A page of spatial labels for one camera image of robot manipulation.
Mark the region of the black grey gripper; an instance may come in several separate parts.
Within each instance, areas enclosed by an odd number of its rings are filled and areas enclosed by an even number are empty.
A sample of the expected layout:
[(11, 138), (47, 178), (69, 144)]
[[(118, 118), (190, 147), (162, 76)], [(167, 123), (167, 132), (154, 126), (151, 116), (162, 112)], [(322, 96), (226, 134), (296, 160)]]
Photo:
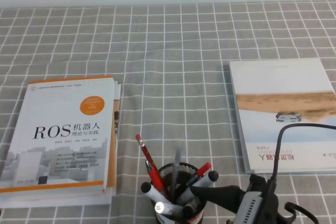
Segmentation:
[(278, 199), (275, 195), (276, 178), (269, 180), (252, 174), (247, 191), (238, 186), (197, 187), (191, 192), (202, 200), (210, 201), (226, 210), (237, 211), (235, 223), (276, 223)]

